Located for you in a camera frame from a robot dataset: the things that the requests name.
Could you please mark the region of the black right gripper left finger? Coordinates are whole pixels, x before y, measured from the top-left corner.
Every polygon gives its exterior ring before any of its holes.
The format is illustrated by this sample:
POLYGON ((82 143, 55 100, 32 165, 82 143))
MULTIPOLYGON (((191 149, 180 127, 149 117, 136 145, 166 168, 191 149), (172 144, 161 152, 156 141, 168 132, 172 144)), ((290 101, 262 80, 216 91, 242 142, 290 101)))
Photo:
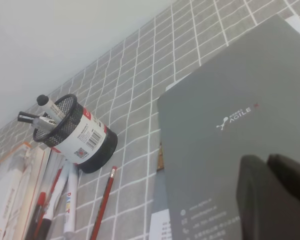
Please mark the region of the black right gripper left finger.
POLYGON ((240 160, 236 202, 244 240, 300 240, 300 201, 255 155, 240 160))

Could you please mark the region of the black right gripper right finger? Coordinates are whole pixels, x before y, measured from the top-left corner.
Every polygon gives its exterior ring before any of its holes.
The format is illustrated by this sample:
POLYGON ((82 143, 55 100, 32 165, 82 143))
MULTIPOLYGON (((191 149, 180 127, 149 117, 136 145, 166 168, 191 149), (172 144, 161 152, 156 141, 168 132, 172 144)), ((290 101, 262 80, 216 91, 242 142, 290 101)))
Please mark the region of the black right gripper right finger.
POLYGON ((300 201, 300 163, 284 155, 271 154, 267 165, 283 187, 300 201))

